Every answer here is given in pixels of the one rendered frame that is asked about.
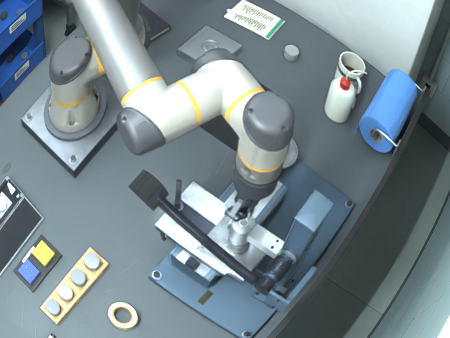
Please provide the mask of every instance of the cup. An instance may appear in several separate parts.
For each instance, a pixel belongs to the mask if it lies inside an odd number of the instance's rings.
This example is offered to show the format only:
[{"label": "cup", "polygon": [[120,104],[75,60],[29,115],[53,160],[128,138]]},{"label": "cup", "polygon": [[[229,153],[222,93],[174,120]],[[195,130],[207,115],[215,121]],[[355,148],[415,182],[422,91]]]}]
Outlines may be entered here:
[{"label": "cup", "polygon": [[353,86],[356,89],[356,94],[361,93],[362,84],[361,78],[364,76],[364,73],[351,73],[352,70],[360,70],[362,72],[366,71],[366,64],[363,59],[355,53],[352,52],[343,52],[339,55],[338,65],[336,67],[336,73],[334,74],[334,78],[340,78],[348,75],[348,79],[352,82]]}]

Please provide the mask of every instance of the paper towel roll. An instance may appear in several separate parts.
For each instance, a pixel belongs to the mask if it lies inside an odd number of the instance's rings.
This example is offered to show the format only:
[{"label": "paper towel roll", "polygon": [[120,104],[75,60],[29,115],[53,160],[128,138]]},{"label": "paper towel roll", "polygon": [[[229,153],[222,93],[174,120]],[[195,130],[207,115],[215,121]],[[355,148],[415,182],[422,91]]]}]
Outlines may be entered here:
[{"label": "paper towel roll", "polygon": [[390,152],[392,143],[376,129],[396,142],[416,98],[414,81],[401,70],[392,69],[359,121],[364,140],[380,153]]}]

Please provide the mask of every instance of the yellow ring stripe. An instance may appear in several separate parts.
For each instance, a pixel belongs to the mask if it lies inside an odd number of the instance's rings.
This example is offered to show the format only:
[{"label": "yellow ring stripe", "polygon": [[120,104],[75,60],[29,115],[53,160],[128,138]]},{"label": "yellow ring stripe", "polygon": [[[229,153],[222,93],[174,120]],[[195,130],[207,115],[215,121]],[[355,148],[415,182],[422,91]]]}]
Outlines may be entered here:
[{"label": "yellow ring stripe", "polygon": [[98,77],[103,76],[103,75],[105,75],[105,68],[103,68],[103,65],[102,65],[102,63],[101,63],[101,61],[100,61],[100,59],[99,59],[99,57],[98,57],[98,55],[97,55],[97,52],[95,51],[94,46],[92,46],[92,42],[91,42],[91,40],[89,39],[89,36],[86,36],[86,39],[87,39],[87,40],[89,41],[89,43],[91,44],[92,50],[94,51],[95,58],[97,59],[97,65],[98,65]]},{"label": "yellow ring stripe", "polygon": [[239,152],[239,148],[238,148],[238,155],[239,155],[239,158],[241,159],[242,163],[244,163],[247,168],[249,168],[249,169],[251,169],[253,171],[256,171],[257,173],[271,173],[272,171],[275,171],[275,170],[279,169],[283,165],[283,162],[284,162],[284,161],[281,162],[280,165],[276,166],[276,168],[268,169],[268,170],[262,170],[262,169],[256,169],[256,168],[252,167],[251,165],[249,165],[247,162],[245,162],[244,159],[242,158],[241,153]]},{"label": "yellow ring stripe", "polygon": [[262,88],[255,88],[255,89],[249,90],[248,92],[239,96],[236,100],[234,100],[234,102],[228,107],[227,111],[225,112],[225,120],[228,122],[228,118],[230,117],[230,114],[233,111],[234,107],[236,107],[236,105],[239,102],[241,102],[244,98],[246,98],[247,96],[249,96],[251,94],[259,93],[259,92],[263,92],[263,91],[264,91],[264,89],[262,89]]},{"label": "yellow ring stripe", "polygon": [[56,101],[56,99],[55,99],[55,97],[54,97],[53,95],[52,95],[52,97],[53,97],[53,101],[55,101],[55,103],[56,103],[58,106],[65,107],[65,108],[70,108],[70,107],[78,106],[81,102],[83,102],[84,100],[86,100],[87,97],[89,96],[89,93],[91,92],[91,90],[92,90],[92,85],[91,85],[91,88],[89,88],[88,93],[87,93],[81,100],[79,100],[79,101],[77,101],[77,102],[74,102],[74,103],[69,103],[69,104],[65,104],[65,103],[58,102],[58,101]]},{"label": "yellow ring stripe", "polygon": [[133,95],[134,92],[135,92],[136,90],[138,90],[139,88],[142,88],[142,87],[144,87],[145,85],[148,85],[149,83],[152,83],[152,82],[155,82],[155,81],[158,81],[158,80],[162,80],[162,77],[161,77],[161,76],[152,77],[151,79],[148,79],[147,81],[144,81],[144,82],[138,84],[136,87],[134,87],[133,89],[131,89],[131,90],[127,93],[127,95],[125,95],[125,96],[123,97],[123,99],[122,99],[122,101],[120,102],[120,104],[123,106],[124,103],[128,100],[128,98],[129,98],[131,95]]},{"label": "yellow ring stripe", "polygon": [[194,95],[192,95],[192,93],[189,90],[189,88],[183,82],[178,81],[177,84],[180,85],[181,88],[184,89],[186,94],[188,94],[189,99],[191,100],[192,106],[194,107],[194,110],[195,110],[195,116],[197,118],[197,127],[198,127],[202,123],[202,115],[200,114],[200,108],[199,108],[199,106],[197,104],[197,101],[195,101]]}]

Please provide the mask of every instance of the table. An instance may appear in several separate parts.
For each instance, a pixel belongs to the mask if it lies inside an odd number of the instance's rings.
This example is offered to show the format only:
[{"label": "table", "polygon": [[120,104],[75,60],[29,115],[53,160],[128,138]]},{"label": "table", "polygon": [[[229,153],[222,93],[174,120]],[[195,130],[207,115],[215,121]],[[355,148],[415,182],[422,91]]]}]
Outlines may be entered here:
[{"label": "table", "polygon": [[[355,131],[383,75],[367,65],[363,91],[345,124],[330,121],[323,110],[338,56],[348,50],[319,28],[276,2],[256,4],[286,20],[267,41],[223,18],[224,9],[236,1],[155,0],[143,1],[172,25],[172,30],[152,42],[149,53],[170,84],[190,73],[191,64],[176,50],[205,25],[243,45],[238,55],[263,85],[285,97],[296,112],[294,139],[300,159],[324,179],[356,202],[356,207],[317,263],[318,271],[299,294],[295,304],[276,314],[257,337],[275,337],[306,304],[339,260],[381,193],[419,113],[411,115],[395,155],[373,151]],[[73,35],[83,35],[78,28]],[[294,44],[300,59],[283,58],[284,47]],[[63,255],[34,294],[14,273],[0,278],[0,327],[5,334],[45,336],[53,332],[66,338],[121,337],[107,318],[114,301],[130,303],[140,315],[129,337],[217,337],[231,335],[209,322],[175,297],[148,280],[151,269],[173,248],[163,242],[153,224],[161,211],[152,212],[128,189],[141,169],[155,175],[174,197],[175,180],[186,187],[196,181],[218,195],[231,181],[235,153],[206,131],[197,128],[144,156],[134,156],[118,133],[104,145],[81,174],[74,179],[21,126],[20,118],[49,86],[49,58],[23,82],[0,108],[0,169],[8,162],[7,174],[45,217],[32,243],[44,235]],[[421,102],[415,111],[421,112]],[[72,313],[56,326],[39,306],[73,264],[91,246],[110,267]],[[16,257],[17,265],[26,249]]]}]

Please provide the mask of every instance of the yellow block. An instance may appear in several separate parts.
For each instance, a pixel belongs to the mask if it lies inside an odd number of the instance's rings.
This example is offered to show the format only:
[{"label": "yellow block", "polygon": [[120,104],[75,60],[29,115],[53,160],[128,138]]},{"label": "yellow block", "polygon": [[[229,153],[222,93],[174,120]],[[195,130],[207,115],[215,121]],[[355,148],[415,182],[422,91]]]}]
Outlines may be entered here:
[{"label": "yellow block", "polygon": [[44,241],[40,241],[37,245],[36,249],[33,250],[33,256],[41,262],[43,266],[47,266],[47,264],[52,260],[55,253],[52,249],[50,249]]}]

